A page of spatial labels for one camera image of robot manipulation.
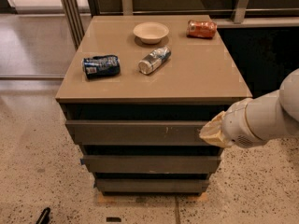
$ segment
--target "soda can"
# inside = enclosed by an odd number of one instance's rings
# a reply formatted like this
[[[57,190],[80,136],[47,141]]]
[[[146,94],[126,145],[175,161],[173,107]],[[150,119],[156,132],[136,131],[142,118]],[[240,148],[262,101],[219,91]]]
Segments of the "soda can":
[[[144,75],[149,75],[161,64],[165,63],[170,55],[171,50],[168,46],[153,50],[149,55],[139,62],[138,66],[140,72]]]
[[[187,35],[201,38],[213,38],[217,24],[212,21],[188,21]]]
[[[88,79],[116,76],[121,71],[119,58],[115,55],[84,58],[82,69]]]

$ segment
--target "blue can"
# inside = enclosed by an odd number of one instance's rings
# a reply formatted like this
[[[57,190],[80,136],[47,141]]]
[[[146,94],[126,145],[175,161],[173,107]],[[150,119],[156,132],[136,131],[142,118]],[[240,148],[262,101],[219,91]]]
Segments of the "blue can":
[[[121,71],[119,58],[115,55],[84,58],[82,68],[87,79],[116,76]]]

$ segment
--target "speckled floor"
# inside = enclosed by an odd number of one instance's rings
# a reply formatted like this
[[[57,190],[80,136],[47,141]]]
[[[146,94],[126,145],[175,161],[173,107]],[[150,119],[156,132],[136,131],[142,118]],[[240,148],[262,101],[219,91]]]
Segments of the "speckled floor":
[[[85,25],[90,18],[85,17]],[[65,73],[64,17],[0,15],[0,73]],[[58,81],[0,81],[0,223],[298,223],[299,140],[225,149],[198,196],[102,196],[54,97]]]

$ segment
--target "red can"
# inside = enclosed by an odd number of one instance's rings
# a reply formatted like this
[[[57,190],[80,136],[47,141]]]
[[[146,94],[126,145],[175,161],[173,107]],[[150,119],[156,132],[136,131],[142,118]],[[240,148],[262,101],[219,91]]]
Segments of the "red can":
[[[217,31],[217,24],[212,21],[188,21],[187,35],[212,38]]]

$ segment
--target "cabinet top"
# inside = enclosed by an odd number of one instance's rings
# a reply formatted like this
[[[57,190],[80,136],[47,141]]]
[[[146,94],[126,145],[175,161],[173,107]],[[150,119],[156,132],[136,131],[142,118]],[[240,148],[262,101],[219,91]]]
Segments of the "cabinet top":
[[[251,93],[218,33],[212,39],[186,36],[189,20],[208,16],[93,17],[58,90],[59,103],[170,103],[231,104]],[[166,25],[169,34],[159,44],[145,45],[133,30],[142,22]],[[149,76],[138,62],[154,49],[167,45],[170,59]],[[121,73],[88,80],[83,58],[117,55]]]

